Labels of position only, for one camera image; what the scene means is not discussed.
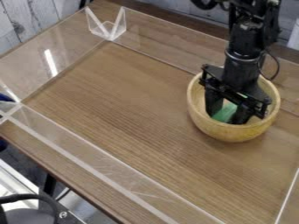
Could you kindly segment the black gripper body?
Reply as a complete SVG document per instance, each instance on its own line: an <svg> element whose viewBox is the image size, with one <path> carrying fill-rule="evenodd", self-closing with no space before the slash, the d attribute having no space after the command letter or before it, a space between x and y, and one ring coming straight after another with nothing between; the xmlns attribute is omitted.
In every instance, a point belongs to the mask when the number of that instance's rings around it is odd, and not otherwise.
<svg viewBox="0 0 299 224"><path fill-rule="evenodd" d="M255 117L267 117L267 108L273 98L258 84L261 67L266 61L266 55L250 58L226 52L225 67L204 64L199 83L206 89L219 91L225 96L239 94L247 97L246 105L251 107Z"/></svg>

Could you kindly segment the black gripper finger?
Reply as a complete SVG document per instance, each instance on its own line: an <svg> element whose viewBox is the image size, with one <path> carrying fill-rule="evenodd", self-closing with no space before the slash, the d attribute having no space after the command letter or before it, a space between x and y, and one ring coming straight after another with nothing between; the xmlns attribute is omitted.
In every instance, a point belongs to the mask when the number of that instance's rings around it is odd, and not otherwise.
<svg viewBox="0 0 299 224"><path fill-rule="evenodd" d="M207 88L206 89L206 111L210 116L214 116L223 107L223 95L219 91Z"/></svg>
<svg viewBox="0 0 299 224"><path fill-rule="evenodd" d="M251 107L249 107L246 104L238 105L238 110L235 114L231 117L231 123L233 124L245 124L249 122L249 119L254 115L254 111Z"/></svg>

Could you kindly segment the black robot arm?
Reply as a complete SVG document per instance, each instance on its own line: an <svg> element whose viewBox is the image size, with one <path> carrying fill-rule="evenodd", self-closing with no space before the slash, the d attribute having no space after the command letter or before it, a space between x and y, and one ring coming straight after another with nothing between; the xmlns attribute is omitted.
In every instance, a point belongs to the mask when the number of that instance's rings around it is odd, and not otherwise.
<svg viewBox="0 0 299 224"><path fill-rule="evenodd" d="M258 84L269 47L279 36L281 0L191 0L202 10L221 7L229 12L230 40L223 66L202 66L206 111L215 116L223 102L237 105L229 118L231 124L245 124L255 116L267 116L273 98Z"/></svg>

